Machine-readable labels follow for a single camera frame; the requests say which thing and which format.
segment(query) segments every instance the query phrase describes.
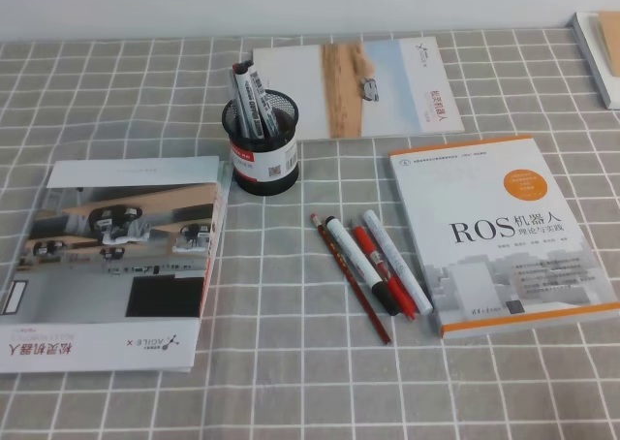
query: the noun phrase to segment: red pencil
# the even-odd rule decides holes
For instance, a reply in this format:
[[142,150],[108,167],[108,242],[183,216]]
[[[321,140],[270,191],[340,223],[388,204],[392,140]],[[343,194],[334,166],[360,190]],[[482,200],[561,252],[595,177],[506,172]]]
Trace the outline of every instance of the red pencil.
[[336,264],[338,264],[338,266],[340,267],[340,270],[342,270],[342,272],[347,277],[349,284],[351,284],[351,288],[353,288],[353,292],[356,294],[359,304],[361,304],[361,307],[363,307],[364,311],[366,311],[366,314],[368,314],[368,317],[370,318],[370,322],[372,322],[373,327],[375,328],[375,330],[381,337],[382,341],[386,345],[391,343],[391,338],[386,332],[386,329],[384,328],[383,324],[379,320],[379,317],[377,317],[377,314],[375,313],[375,310],[370,305],[370,302],[368,302],[366,295],[359,287],[359,284],[357,283],[356,278],[353,277],[353,274],[351,273],[351,271],[349,270],[349,267],[347,266],[347,262],[345,261],[345,258],[343,258],[342,255],[340,254],[340,251],[338,251],[338,248],[336,247],[336,243],[333,241],[333,239],[331,239],[329,232],[326,230],[324,225],[321,223],[317,214],[310,215],[310,218],[312,219],[312,223],[315,225],[315,227],[319,231],[319,234],[321,234],[321,236],[323,237],[323,240],[325,241],[327,248],[329,249],[329,251],[331,252],[333,256],[333,259],[336,260]]
[[389,292],[396,298],[400,309],[407,317],[416,319],[416,308],[415,304],[412,305],[412,298],[409,294],[403,293],[403,290],[398,286],[398,282],[394,278],[395,275],[390,276],[389,269],[377,250],[375,243],[370,239],[370,236],[368,236],[364,228],[355,220],[353,221],[353,227],[353,233],[356,236],[359,247],[364,254],[368,256],[370,263],[375,267],[377,272],[379,272],[381,278],[386,281]]

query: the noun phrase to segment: white wall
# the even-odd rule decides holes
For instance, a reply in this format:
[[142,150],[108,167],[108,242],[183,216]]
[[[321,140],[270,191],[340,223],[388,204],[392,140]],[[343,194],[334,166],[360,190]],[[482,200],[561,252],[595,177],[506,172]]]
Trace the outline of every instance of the white wall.
[[0,40],[563,26],[620,0],[0,0]]

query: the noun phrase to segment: logo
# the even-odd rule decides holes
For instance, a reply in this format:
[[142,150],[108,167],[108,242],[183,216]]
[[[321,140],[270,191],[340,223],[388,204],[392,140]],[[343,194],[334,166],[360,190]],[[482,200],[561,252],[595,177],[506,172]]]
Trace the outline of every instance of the logo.
[[169,340],[169,342],[166,343],[164,346],[162,346],[162,350],[163,351],[168,350],[168,347],[171,346],[172,343],[174,343],[175,345],[178,345],[178,341],[174,341],[175,338],[176,338],[176,335],[173,335],[172,338]]
[[422,67],[427,67],[428,48],[424,44],[420,43],[419,45],[416,45],[416,49],[418,50],[419,60],[422,63]]
[[176,335],[173,335],[172,337],[167,336],[166,338],[142,338],[135,341],[127,340],[127,345],[125,346],[141,347],[142,350],[167,351],[170,346],[178,344],[179,342],[176,341]]

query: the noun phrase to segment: red marker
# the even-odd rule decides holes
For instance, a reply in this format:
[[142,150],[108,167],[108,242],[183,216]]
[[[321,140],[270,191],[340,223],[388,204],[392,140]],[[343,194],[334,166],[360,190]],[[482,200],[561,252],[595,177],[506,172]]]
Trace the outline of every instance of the red marker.
[[403,293],[404,287],[400,288],[396,276],[389,273],[388,266],[379,251],[377,251],[375,243],[372,242],[364,228],[355,220],[353,221],[353,227],[353,233],[356,236],[359,247],[386,281],[389,291],[396,298],[403,313],[412,319],[416,319],[416,305],[413,299],[407,293]]

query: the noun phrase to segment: pen holder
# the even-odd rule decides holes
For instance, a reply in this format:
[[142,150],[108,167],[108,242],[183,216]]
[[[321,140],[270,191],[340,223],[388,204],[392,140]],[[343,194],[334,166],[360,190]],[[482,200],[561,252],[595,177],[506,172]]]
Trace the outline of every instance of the pen holder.
[[229,134],[232,175],[245,191],[257,196],[273,196],[291,188],[299,176],[295,125],[299,111],[286,94],[266,90],[280,134],[264,140],[240,136],[237,109],[229,101],[222,111],[222,125]]

